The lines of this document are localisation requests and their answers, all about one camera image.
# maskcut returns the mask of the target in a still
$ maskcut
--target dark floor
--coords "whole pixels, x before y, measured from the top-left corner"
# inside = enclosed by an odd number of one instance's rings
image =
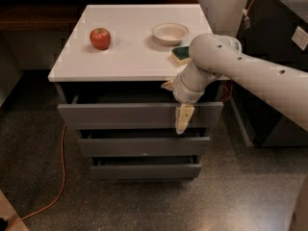
[[[46,76],[26,73],[0,115],[0,190],[22,217],[61,187],[64,124]],[[308,148],[246,147],[228,104],[192,181],[93,180],[76,139],[67,131],[64,194],[25,220],[31,231],[284,231],[308,173]]]

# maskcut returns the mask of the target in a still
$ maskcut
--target table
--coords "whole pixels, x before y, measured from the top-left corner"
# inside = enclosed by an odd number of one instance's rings
[[[172,47],[151,35],[157,24],[189,28],[181,45],[211,33],[199,5],[89,5],[86,7],[48,78],[64,104],[58,109],[68,129],[92,158],[97,179],[194,178],[222,103],[215,86],[195,106],[184,135],[175,133],[179,105],[161,84],[183,69],[171,59]],[[90,31],[111,32],[108,50],[90,45]]]

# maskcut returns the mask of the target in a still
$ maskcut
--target wooden shelf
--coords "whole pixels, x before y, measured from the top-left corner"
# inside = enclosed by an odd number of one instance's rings
[[[0,31],[71,32],[87,4],[160,3],[198,2],[197,0],[1,0]]]

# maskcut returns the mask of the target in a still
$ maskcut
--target white tabletop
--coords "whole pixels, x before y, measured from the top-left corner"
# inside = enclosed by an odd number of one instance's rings
[[[87,6],[53,66],[49,81],[161,81],[174,78],[184,67],[170,57],[174,46],[163,46],[151,30],[161,23],[180,23],[189,36],[178,46],[212,30],[199,5]],[[112,42],[101,51],[90,44],[90,31],[104,27]]]

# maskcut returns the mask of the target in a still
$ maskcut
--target drawer front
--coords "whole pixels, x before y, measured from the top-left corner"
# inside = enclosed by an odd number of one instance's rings
[[[147,129],[174,128],[178,103],[62,104],[58,106],[67,128]],[[189,127],[214,127],[220,117],[221,102],[198,103]]]
[[[200,170],[200,164],[90,167],[95,179],[184,179],[197,177]]]
[[[85,157],[202,155],[209,142],[209,137],[78,140]]]

